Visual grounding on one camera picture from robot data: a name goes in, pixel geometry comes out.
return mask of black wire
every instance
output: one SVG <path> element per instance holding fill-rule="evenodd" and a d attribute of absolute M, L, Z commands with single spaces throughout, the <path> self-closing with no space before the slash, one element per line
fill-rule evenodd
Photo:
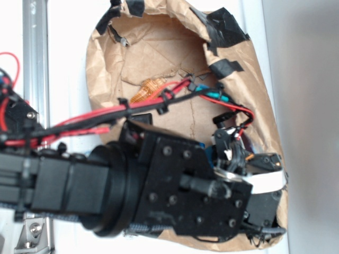
<path fill-rule="evenodd" d="M 65 131 L 90 129 L 90 128 L 96 127 L 100 124 L 103 124 L 103 123 L 112 123 L 112 120 L 125 117 L 127 114 L 137 114 L 137 113 L 142 113 L 144 111 L 157 110 L 157 109 L 163 108 L 166 105 L 179 103 L 179 102 L 185 101 L 187 99 L 191 99 L 193 97 L 203 95 L 203 94 L 206 94 L 206 93 L 209 93 L 209 92 L 215 92 L 215 91 L 216 91 L 216 89 L 214 89 L 214 88 L 204 89 L 204 90 L 201 90 L 201 91 L 198 91 L 198 92 L 193 92 L 193 93 L 190 93 L 188 95 L 181 96 L 181 97 L 171 98 L 171 99 L 168 99 L 167 102 L 162 102 L 162 103 L 158 103 L 158 104 L 155 104 L 155 105 L 148 105 L 148 106 L 143 106 L 143 107 L 139 107 L 139 108 L 130 108 L 130 109 L 126 109 L 126 110 L 122 110 L 122 111 L 118 111 L 118 112 L 107 113 L 107 114 L 104 114 L 104 115 L 95 116 L 95 117 L 87 119 L 87 120 L 83 120 L 83 121 L 79 121 L 79 122 L 76 122 L 76 123 L 71 123 L 71 124 L 67 124 L 67 125 L 63 125 L 63 126 L 56 126 L 56 127 L 49 128 L 49 129 L 46 129 L 46 130 L 35 130 L 35 131 L 31 132 L 30 137 L 31 138 L 39 138 L 39 137 L 46 137 L 46 136 L 49 136 L 49 135 L 59 135 L 60 133 L 65 132 Z M 24 136 L 22 134 L 8 135 L 9 140 L 21 140 L 23 138 L 24 138 Z"/>

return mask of black plastic part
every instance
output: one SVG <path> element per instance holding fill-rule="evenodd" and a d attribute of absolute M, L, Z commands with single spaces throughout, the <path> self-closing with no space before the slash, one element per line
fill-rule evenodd
<path fill-rule="evenodd" d="M 126 0 L 129 13 L 136 17 L 142 17 L 145 11 L 144 0 Z"/>
<path fill-rule="evenodd" d="M 10 101 L 5 112 L 5 121 L 12 133 L 22 133 L 24 122 L 28 119 L 27 115 L 32 115 L 32 121 L 37 122 L 38 113 L 16 93 L 13 95 L 17 98 L 16 102 Z"/>
<path fill-rule="evenodd" d="M 108 23 L 110 20 L 114 17 L 120 17 L 120 0 L 113 0 L 111 1 L 111 7 L 108 9 L 108 11 L 102 16 L 99 23 L 96 25 L 96 30 L 100 35 L 103 35 L 106 32 L 106 29 L 108 27 Z"/>
<path fill-rule="evenodd" d="M 153 125 L 153 117 L 152 117 L 151 113 L 140 114 L 140 115 L 133 115 L 133 116 L 131 116 L 130 119 L 134 120 L 134 121 L 141 122 L 141 123 L 146 123 L 146 124 Z"/>
<path fill-rule="evenodd" d="M 166 147 L 172 148 L 172 154 L 164 153 Z M 188 150 L 194 159 L 182 156 Z M 182 189 L 180 179 L 183 174 L 206 181 L 216 179 L 204 150 L 199 146 L 175 137 L 159 137 L 133 223 L 172 225 L 178 235 L 234 237 L 242 222 L 252 186 L 225 182 L 233 190 L 231 198 L 208 198 L 197 191 Z M 158 195 L 157 202 L 149 200 L 151 193 Z M 235 207 L 236 200 L 242 200 L 244 206 Z"/>
<path fill-rule="evenodd" d="M 237 21 L 225 8 L 221 8 L 210 14 L 205 14 L 195 8 L 190 8 L 192 12 L 207 27 L 212 48 L 229 48 L 240 42 L 249 40 Z"/>
<path fill-rule="evenodd" d="M 112 170 L 107 179 L 105 204 L 100 216 L 81 217 L 83 226 L 93 230 L 98 236 L 115 236 L 127 228 L 134 215 L 139 197 L 140 179 L 132 157 L 127 159 L 120 145 L 111 142 L 99 146 L 91 153 L 90 160 L 107 163 Z"/>
<path fill-rule="evenodd" d="M 275 220 L 281 195 L 281 190 L 251 195 L 246 209 L 249 213 L 247 222 L 252 225 L 270 228 Z"/>
<path fill-rule="evenodd" d="M 216 124 L 219 127 L 219 124 L 232 119 L 233 117 L 236 116 L 236 114 L 238 114 L 239 111 L 230 111 L 230 112 L 225 112 L 221 115 L 218 115 L 216 117 L 213 117 L 213 123 Z"/>
<path fill-rule="evenodd" d="M 244 71 L 237 61 L 230 62 L 227 59 L 221 59 L 209 66 L 217 79 L 223 79 L 235 71 Z"/>

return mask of black electrical tape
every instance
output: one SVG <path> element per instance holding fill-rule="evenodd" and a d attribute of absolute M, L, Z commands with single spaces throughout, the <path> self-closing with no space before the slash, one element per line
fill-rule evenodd
<path fill-rule="evenodd" d="M 103 35 L 106 32 L 108 23 L 114 17 L 120 17 L 120 0 L 111 0 L 111 7 L 108 11 L 102 16 L 99 23 L 96 25 L 96 30 L 100 35 Z"/>
<path fill-rule="evenodd" d="M 221 59 L 209 66 L 217 79 L 223 79 L 235 71 L 244 71 L 237 61 L 230 62 L 227 59 Z"/>
<path fill-rule="evenodd" d="M 144 0 L 126 0 L 129 13 L 136 17 L 142 17 L 145 11 Z"/>
<path fill-rule="evenodd" d="M 191 11 L 206 26 L 211 38 L 209 46 L 212 48 L 229 48 L 243 41 L 249 40 L 237 21 L 225 8 L 210 14 L 205 14 L 190 7 Z"/>

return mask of black zip tie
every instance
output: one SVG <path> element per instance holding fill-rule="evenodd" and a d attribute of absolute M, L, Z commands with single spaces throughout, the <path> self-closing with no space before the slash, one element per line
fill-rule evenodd
<path fill-rule="evenodd" d="M 119 105 L 124 105 L 126 107 L 126 118 L 130 118 L 132 116 L 132 109 L 129 106 L 128 100 L 126 98 L 118 98 Z"/>
<path fill-rule="evenodd" d="M 161 97 L 162 97 L 162 99 L 163 99 L 163 107 L 161 107 L 161 108 L 158 108 L 157 109 L 157 112 L 158 112 L 158 114 L 159 115 L 162 115 L 162 114 L 165 114 L 165 113 L 167 113 L 168 112 L 168 101 L 169 101 L 169 99 L 167 98 L 167 96 L 166 96 L 166 92 L 167 91 L 169 91 L 168 89 L 164 89 L 162 92 L 161 92 Z M 172 98 L 174 98 L 174 93 L 173 93 L 173 91 L 169 91 L 169 93 L 170 93 L 170 95 L 172 96 Z"/>
<path fill-rule="evenodd" d="M 169 94 L 171 95 L 172 99 L 175 98 L 174 92 L 173 92 L 172 90 L 169 90 L 169 89 L 165 88 L 165 89 L 162 91 L 162 98 L 164 99 L 164 101 L 165 101 L 166 99 L 168 99 L 167 96 L 165 95 L 166 93 L 169 93 Z"/>
<path fill-rule="evenodd" d="M 186 76 L 184 78 L 188 78 L 188 77 L 192 77 L 191 78 L 191 82 L 194 82 L 195 81 L 195 75 L 193 73 L 188 73 L 186 74 Z"/>

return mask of cable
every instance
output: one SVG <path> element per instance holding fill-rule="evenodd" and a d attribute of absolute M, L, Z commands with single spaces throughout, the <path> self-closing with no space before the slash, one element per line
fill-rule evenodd
<path fill-rule="evenodd" d="M 173 89 L 174 94 L 177 94 L 181 89 L 182 87 L 177 87 Z M 58 126 L 49 128 L 46 130 L 35 130 L 31 133 L 30 136 L 32 138 L 35 138 L 36 141 L 34 140 L 33 145 L 36 146 L 37 144 L 35 142 L 37 142 L 37 138 L 43 138 L 46 140 L 46 137 L 48 137 L 48 141 L 49 141 L 49 136 L 51 135 L 60 135 L 61 133 L 65 135 L 64 132 L 77 131 L 77 130 L 82 130 L 82 129 L 90 129 L 102 123 L 112 123 L 112 120 L 125 117 L 128 114 L 136 114 L 136 113 L 141 113 L 141 112 L 149 111 L 149 110 L 157 110 L 157 109 L 163 108 L 164 106 L 174 104 L 174 103 L 179 103 L 181 101 L 193 98 L 195 96 L 205 94 L 208 92 L 214 92 L 214 91 L 215 91 L 214 89 L 207 89 L 207 90 L 202 90 L 199 92 L 190 93 L 188 95 L 181 96 L 179 98 L 173 98 L 171 95 L 169 95 L 170 98 L 168 98 L 167 103 L 164 103 L 164 99 L 160 97 L 150 102 L 132 103 L 129 105 L 130 106 L 129 109 L 127 109 L 125 105 L 119 105 L 119 106 L 112 107 L 112 108 L 103 108 L 103 109 L 93 111 L 93 112 L 90 112 L 90 113 L 87 113 L 81 116 L 77 116 L 70 120 L 67 120 L 65 122 L 71 121 L 71 123 L 68 123 L 66 125 L 58 124 Z M 5 142 L 5 144 L 8 146 L 22 146 L 23 139 L 24 139 L 24 136 L 22 134 L 8 135 L 8 140 Z"/>
<path fill-rule="evenodd" d="M 16 82 L 19 78 L 19 74 L 20 74 L 20 62 L 19 62 L 19 59 L 18 57 L 13 54 L 13 53 L 10 53 L 10 52 L 0 52 L 0 56 L 1 55 L 9 55 L 9 56 L 12 56 L 15 61 L 16 61 L 16 67 L 17 67 L 17 70 L 16 70 L 16 75 L 15 75 L 15 78 L 14 78 L 14 81 L 11 82 L 11 85 L 12 85 L 12 90 L 14 89 L 15 85 L 16 85 Z M 2 91 L 4 94 L 8 93 L 7 90 L 3 90 Z M 5 120 L 5 112 L 6 112 L 6 108 L 7 108 L 7 105 L 8 105 L 8 102 L 9 102 L 9 99 L 8 98 L 5 98 L 3 101 L 2 101 L 2 104 L 1 104 L 1 107 L 0 107 L 0 127 L 1 127 L 1 130 L 2 131 L 8 131 L 8 128 L 7 128 L 7 125 L 6 125 L 6 120 Z"/>
<path fill-rule="evenodd" d="M 12 86 L 12 89 L 13 89 L 14 86 L 16 85 L 16 82 L 17 82 L 18 78 L 19 78 L 19 74 L 20 74 L 20 61 L 19 61 L 18 57 L 15 54 L 10 53 L 10 52 L 0 52 L 0 56 L 2 56 L 2 55 L 12 56 L 15 59 L 15 61 L 16 61 L 17 69 L 16 69 L 15 79 L 13 81 L 13 86 Z"/>
<path fill-rule="evenodd" d="M 240 130 L 239 130 L 239 133 L 238 133 L 239 136 L 241 136 L 243 134 L 244 129 L 247 128 L 253 122 L 253 120 L 255 118 L 254 113 L 246 107 L 242 107 L 242 106 L 234 105 L 234 104 L 229 104 L 229 103 L 224 103 L 222 101 L 219 101 L 217 99 L 212 99 L 212 98 L 207 97 L 205 95 L 201 95 L 200 97 L 202 97 L 202 98 L 204 98 L 204 99 L 206 99 L 210 102 L 214 102 L 214 103 L 217 103 L 219 105 L 225 106 L 225 107 L 227 107 L 227 108 L 229 108 L 233 111 L 240 110 L 243 113 L 245 113 L 249 117 L 249 119 L 240 125 Z"/>

